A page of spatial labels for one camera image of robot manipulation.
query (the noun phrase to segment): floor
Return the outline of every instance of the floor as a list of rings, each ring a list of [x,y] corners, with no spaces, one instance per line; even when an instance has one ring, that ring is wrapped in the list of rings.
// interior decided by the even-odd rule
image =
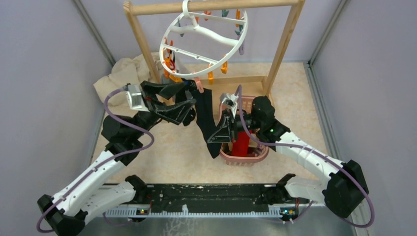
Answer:
[[[186,66],[190,70],[198,67]],[[267,74],[269,67],[270,63],[229,64],[228,75]],[[301,62],[281,65],[271,94],[275,103],[275,117],[305,142],[327,153]],[[243,89],[243,95],[251,94]],[[125,106],[110,107],[110,110],[117,115],[135,115],[135,111]],[[155,136],[154,145],[140,152],[135,160],[108,182],[121,182],[129,175],[137,175],[146,183],[276,183],[287,173],[315,178],[292,159],[272,150],[265,160],[252,167],[226,165],[220,156],[212,159],[195,122],[188,127],[160,123],[151,132]],[[147,144],[150,138],[142,136],[140,141]],[[93,160],[106,144],[107,140],[100,135]]]

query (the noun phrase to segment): laundry basket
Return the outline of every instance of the laundry basket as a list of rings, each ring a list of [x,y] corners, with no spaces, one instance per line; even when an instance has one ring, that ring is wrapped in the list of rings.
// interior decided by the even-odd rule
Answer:
[[[254,96],[242,96],[242,109],[247,111],[248,113],[252,110],[252,101],[255,99]],[[222,111],[225,110],[226,107],[220,103],[219,106],[219,113],[221,119]],[[266,158],[269,152],[269,148],[264,145],[258,145],[256,148],[259,152],[253,152],[253,156],[230,156],[224,152],[227,144],[223,144],[220,150],[220,156],[226,160],[227,165],[231,166],[253,166],[254,163],[260,162]]]

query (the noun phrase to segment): beige tabletop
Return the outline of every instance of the beige tabletop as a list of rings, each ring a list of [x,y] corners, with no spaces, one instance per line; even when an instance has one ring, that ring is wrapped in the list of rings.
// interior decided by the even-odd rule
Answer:
[[[189,70],[200,67],[186,66]],[[267,74],[269,67],[270,63],[229,64],[228,75]],[[228,86],[236,90],[238,84]],[[305,142],[327,152],[303,64],[283,63],[271,94],[275,103],[275,117]],[[243,89],[243,95],[251,94]],[[218,103],[213,104],[213,107],[218,107]],[[110,107],[110,110],[117,115],[136,114],[126,106]],[[212,159],[195,122],[187,127],[160,123],[151,133],[155,136],[154,145],[140,152],[135,160],[108,182],[121,182],[129,175],[137,175],[146,183],[275,183],[287,173],[315,178],[292,159],[272,150],[264,161],[252,167],[226,165],[220,156]],[[140,141],[146,145],[150,138],[144,135]],[[106,144],[107,140],[100,135],[93,160]]]

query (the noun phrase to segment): white plastic hook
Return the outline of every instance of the white plastic hook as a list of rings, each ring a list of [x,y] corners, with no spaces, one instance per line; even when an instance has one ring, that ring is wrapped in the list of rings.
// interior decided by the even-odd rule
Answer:
[[[191,24],[194,28],[198,27],[198,23],[194,16],[190,15],[190,12],[188,11],[188,2],[191,0],[184,0],[182,1],[182,12],[184,13],[184,17],[191,20]]]

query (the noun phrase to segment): plastic basket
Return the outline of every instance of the plastic basket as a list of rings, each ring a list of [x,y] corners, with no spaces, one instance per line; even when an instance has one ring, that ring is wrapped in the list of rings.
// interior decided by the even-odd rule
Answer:
[[[250,113],[252,110],[253,99],[255,99],[254,96],[242,96],[242,109]],[[219,119],[221,118],[222,111],[225,109],[226,107],[220,103]],[[269,153],[269,148],[267,146],[258,145],[257,149],[259,149],[260,153],[254,152],[254,156],[230,156],[223,151],[226,145],[227,144],[222,145],[220,156],[226,160],[227,165],[231,166],[253,166],[253,164],[264,160]]]

